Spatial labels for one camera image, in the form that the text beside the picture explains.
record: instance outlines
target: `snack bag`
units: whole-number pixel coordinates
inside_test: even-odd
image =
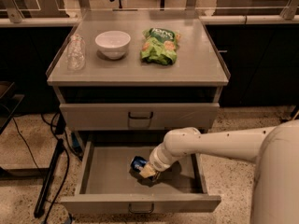
[[[141,59],[147,63],[162,65],[174,64],[177,60],[179,34],[162,28],[150,28],[143,31],[146,37],[141,50]]]

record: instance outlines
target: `terrazzo floor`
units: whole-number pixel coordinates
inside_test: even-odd
[[[242,130],[279,125],[281,119],[288,119],[292,112],[290,106],[221,108],[213,124],[211,133]],[[51,121],[54,114],[44,115]],[[40,168],[48,167],[56,139],[50,126],[38,114],[15,118],[19,130]],[[11,168],[35,168],[28,148],[17,133],[11,121],[0,135],[0,166]],[[202,165],[206,178],[208,194],[220,195],[221,203],[212,213],[150,214],[150,215],[96,215],[74,216],[73,223],[113,223],[113,224],[248,224],[253,184],[254,164],[202,155]],[[70,153],[69,174],[48,218],[48,223],[65,223],[68,212],[59,204],[62,196],[74,194],[80,172],[81,162]],[[59,188],[66,168],[66,155],[58,160],[48,200],[51,201]],[[42,223],[34,217],[36,201],[42,188],[42,180],[0,181],[0,223]],[[50,203],[45,204],[45,213]]]

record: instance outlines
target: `drawer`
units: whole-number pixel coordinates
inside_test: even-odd
[[[154,147],[89,141],[75,195],[63,197],[61,203],[71,214],[214,211],[221,197],[206,193],[199,155],[175,162],[155,183],[131,172],[132,158],[148,159]]]
[[[201,104],[61,104],[71,130],[160,130],[193,126],[209,129],[217,103]]]

